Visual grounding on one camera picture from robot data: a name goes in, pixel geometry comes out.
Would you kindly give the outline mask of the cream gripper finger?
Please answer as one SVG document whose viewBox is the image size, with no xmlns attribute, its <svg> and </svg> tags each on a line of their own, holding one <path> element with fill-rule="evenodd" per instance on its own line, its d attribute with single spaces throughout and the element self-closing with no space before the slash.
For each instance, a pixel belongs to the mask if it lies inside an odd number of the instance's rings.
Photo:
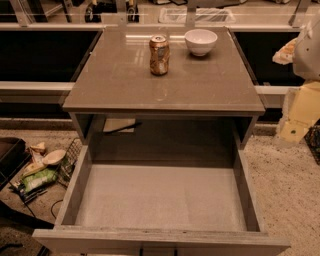
<svg viewBox="0 0 320 256">
<path fill-rule="evenodd" d="M 282 107 L 278 136 L 286 142 L 298 143 L 320 119 L 320 82 L 305 82 L 289 88 Z"/>
</svg>

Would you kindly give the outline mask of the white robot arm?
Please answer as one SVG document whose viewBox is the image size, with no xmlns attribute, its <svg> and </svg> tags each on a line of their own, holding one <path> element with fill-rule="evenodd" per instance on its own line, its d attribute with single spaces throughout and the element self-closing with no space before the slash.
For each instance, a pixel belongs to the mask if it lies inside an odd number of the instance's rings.
<svg viewBox="0 0 320 256">
<path fill-rule="evenodd" d="M 287 142 L 298 143 L 320 119 L 320 13 L 302 28 L 272 57 L 278 64 L 293 64 L 295 75 L 304 79 L 297 90 L 286 98 L 278 135 Z"/>
</svg>

